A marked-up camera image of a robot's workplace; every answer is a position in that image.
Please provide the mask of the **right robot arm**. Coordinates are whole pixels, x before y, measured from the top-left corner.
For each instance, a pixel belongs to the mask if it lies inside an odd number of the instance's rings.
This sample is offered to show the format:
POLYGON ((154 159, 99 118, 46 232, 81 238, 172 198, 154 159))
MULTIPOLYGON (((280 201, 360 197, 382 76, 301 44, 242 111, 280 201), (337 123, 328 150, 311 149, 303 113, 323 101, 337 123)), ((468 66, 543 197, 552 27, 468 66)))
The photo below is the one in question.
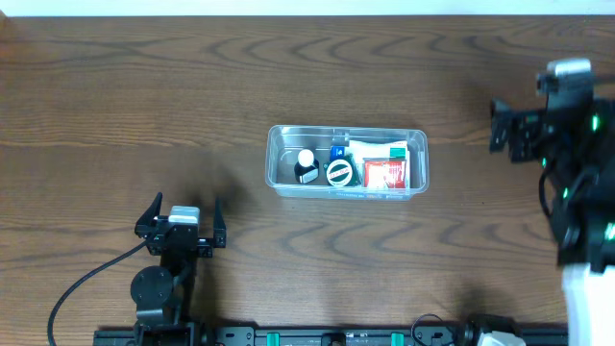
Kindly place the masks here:
POLYGON ((491 104, 489 150, 538 161, 538 198, 557 245, 568 342, 614 342, 614 103, 547 112, 491 104))

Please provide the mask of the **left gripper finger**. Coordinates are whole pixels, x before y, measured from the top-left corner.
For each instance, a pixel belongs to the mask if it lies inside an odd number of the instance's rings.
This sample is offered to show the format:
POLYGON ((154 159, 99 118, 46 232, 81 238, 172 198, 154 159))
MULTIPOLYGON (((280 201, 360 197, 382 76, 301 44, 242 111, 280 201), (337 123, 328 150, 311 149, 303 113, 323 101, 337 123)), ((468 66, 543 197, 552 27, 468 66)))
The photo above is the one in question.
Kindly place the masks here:
POLYGON ((137 219, 135 223, 136 229, 150 229, 156 226, 157 217, 160 215, 161 202, 162 193, 158 192, 151 205, 137 219))
POLYGON ((227 237, 227 226, 222 213, 222 203, 219 198, 215 199, 213 215, 213 235, 215 238, 227 237))

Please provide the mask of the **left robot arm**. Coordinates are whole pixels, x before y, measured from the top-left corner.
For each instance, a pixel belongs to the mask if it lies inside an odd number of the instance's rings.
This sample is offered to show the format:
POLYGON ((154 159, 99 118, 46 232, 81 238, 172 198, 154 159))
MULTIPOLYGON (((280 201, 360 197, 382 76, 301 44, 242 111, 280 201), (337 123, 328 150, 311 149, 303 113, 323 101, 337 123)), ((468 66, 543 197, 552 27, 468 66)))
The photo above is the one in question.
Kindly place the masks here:
POLYGON ((215 249, 227 243, 219 200, 214 204, 211 237, 199 236, 199 208, 174 206, 169 214, 162 215, 161 202, 162 194, 158 193, 135 223, 135 234, 160 263, 142 269, 131 283, 137 321, 153 328, 188 322, 197 261, 212 257, 215 249))

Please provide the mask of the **black bottle white cap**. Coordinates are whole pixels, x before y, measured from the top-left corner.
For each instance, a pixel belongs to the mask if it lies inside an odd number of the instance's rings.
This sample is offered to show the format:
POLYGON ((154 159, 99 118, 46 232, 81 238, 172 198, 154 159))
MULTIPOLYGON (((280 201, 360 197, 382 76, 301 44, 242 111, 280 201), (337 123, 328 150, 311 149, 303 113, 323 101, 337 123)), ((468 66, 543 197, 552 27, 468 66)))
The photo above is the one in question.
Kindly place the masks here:
POLYGON ((305 185, 315 181, 319 175, 319 161, 309 149, 303 149, 298 154, 294 166, 294 174, 299 184, 305 185))

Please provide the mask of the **red white Panadol box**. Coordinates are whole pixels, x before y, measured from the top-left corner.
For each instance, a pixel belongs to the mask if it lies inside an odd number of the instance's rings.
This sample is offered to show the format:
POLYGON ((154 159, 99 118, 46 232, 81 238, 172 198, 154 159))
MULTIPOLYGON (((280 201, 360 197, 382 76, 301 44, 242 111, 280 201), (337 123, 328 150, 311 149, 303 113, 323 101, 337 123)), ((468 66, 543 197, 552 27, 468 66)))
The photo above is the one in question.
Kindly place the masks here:
POLYGON ((375 189, 406 187, 406 160, 369 160, 364 163, 364 186, 375 189))

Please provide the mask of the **white green medicine box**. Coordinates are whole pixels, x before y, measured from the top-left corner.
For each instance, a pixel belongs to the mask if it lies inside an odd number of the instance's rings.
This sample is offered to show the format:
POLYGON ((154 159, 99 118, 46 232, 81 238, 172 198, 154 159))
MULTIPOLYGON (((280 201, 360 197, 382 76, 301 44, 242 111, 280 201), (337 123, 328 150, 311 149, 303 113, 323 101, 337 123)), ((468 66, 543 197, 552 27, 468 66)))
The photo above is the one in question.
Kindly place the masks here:
POLYGON ((349 149, 356 161, 371 159, 400 159, 405 160, 408 155, 407 142, 405 140, 389 143, 370 143, 359 140, 351 140, 349 149))

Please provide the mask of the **dark green square box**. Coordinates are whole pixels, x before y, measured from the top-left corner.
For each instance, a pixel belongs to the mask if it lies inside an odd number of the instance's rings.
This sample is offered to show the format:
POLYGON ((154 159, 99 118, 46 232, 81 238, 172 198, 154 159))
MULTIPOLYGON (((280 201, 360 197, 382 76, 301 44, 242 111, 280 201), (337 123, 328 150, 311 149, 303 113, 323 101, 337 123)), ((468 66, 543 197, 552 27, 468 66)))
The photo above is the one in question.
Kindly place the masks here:
POLYGON ((324 166, 326 179, 334 187, 359 186, 360 177, 351 155, 330 161, 324 166))

